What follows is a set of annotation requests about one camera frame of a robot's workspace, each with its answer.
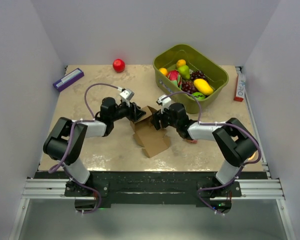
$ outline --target green plastic basket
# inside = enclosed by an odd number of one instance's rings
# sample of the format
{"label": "green plastic basket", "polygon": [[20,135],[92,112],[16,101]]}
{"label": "green plastic basket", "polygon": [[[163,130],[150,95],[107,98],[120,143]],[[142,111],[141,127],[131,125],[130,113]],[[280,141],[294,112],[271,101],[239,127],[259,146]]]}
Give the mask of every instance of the green plastic basket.
{"label": "green plastic basket", "polygon": [[[227,85],[229,77],[228,74],[213,61],[202,55],[189,45],[179,44],[165,51],[157,56],[153,61],[153,68],[155,71],[155,82],[158,87],[164,91],[165,94],[171,94],[181,91],[174,85],[166,76],[164,76],[159,69],[166,68],[169,71],[176,69],[178,60],[184,59],[187,66],[193,70],[202,71],[213,88],[214,92],[203,100],[199,100],[202,108],[206,108],[219,95],[221,89]],[[187,94],[176,94],[171,97],[175,102],[182,103],[185,110],[189,114],[197,114],[199,106],[196,101]]]}

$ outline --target beige tabletop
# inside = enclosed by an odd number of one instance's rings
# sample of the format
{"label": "beige tabletop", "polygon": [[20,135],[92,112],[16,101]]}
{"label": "beige tabletop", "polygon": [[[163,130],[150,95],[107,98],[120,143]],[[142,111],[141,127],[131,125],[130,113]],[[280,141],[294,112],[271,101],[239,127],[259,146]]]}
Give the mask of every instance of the beige tabletop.
{"label": "beige tabletop", "polygon": [[[217,99],[203,110],[202,122],[227,121],[238,118],[245,127],[253,132],[245,102],[233,101],[236,85],[234,66],[221,66],[229,75],[229,82]],[[155,82],[152,65],[127,65],[122,73],[116,73],[111,65],[69,65],[66,74],[76,68],[84,72],[84,77],[60,93],[52,118],[50,130],[60,117],[72,120],[92,119],[84,101],[85,90],[94,83],[108,83],[134,92],[132,102],[138,106],[156,104],[164,93]],[[95,86],[88,92],[87,100],[96,113],[101,101],[113,97],[119,103],[119,92],[107,86]],[[197,119],[197,114],[190,114]],[[224,161],[223,155],[214,141],[199,140],[197,144],[187,143],[179,137],[172,127],[167,128],[171,146],[158,155],[148,158],[142,153],[142,147],[133,139],[133,130],[124,118],[114,123],[114,129],[107,137],[92,137],[84,141],[80,158],[89,171],[218,171]],[[56,162],[44,154],[39,171],[47,171]],[[261,162],[247,166],[244,171],[263,171]]]}

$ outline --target white wall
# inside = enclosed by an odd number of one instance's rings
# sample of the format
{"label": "white wall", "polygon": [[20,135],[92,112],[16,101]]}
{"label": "white wall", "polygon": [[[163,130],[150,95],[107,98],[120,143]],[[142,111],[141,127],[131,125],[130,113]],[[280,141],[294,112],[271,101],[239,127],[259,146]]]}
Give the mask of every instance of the white wall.
{"label": "white wall", "polygon": [[281,0],[244,69],[269,168],[300,240],[300,0]]}
{"label": "white wall", "polygon": [[32,0],[66,64],[152,64],[188,43],[222,65],[243,65],[280,0]]}
{"label": "white wall", "polygon": [[10,235],[27,176],[39,163],[63,74],[29,0],[0,0],[0,240]]}

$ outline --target white panel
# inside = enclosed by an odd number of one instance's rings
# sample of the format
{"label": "white panel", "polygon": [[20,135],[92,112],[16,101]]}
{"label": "white panel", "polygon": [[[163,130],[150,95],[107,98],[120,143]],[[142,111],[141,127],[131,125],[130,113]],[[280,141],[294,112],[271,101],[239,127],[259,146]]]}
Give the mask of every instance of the white panel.
{"label": "white panel", "polygon": [[86,169],[80,158],[71,165],[65,165],[65,169],[81,184],[85,184],[90,176],[90,172]]}
{"label": "white panel", "polygon": [[281,0],[244,68],[269,169],[300,239],[300,0]]}
{"label": "white panel", "polygon": [[95,138],[95,137],[103,137],[105,135],[107,125],[102,121],[94,121],[94,122],[85,122],[84,125],[87,125],[85,138]]}
{"label": "white panel", "polygon": [[275,201],[235,201],[225,217],[194,205],[113,204],[75,213],[74,201],[31,200],[21,240],[285,240]]}
{"label": "white panel", "polygon": [[188,133],[190,137],[194,140],[204,139],[209,141],[215,141],[215,137],[213,136],[213,132],[220,128],[220,126],[204,126],[199,125],[198,122],[193,123],[189,129]]}
{"label": "white panel", "polygon": [[63,69],[29,0],[0,0],[0,240],[34,174]]}
{"label": "white panel", "polygon": [[32,0],[66,64],[151,64],[187,43],[243,65],[280,0]]}

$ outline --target red and white box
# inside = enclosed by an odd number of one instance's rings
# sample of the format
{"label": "red and white box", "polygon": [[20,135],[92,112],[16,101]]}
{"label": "red and white box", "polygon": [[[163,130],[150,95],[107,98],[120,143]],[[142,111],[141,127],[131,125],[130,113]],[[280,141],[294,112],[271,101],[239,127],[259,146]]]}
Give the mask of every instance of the red and white box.
{"label": "red and white box", "polygon": [[236,77],[236,85],[233,100],[242,102],[245,99],[246,92],[246,76],[239,72]]}

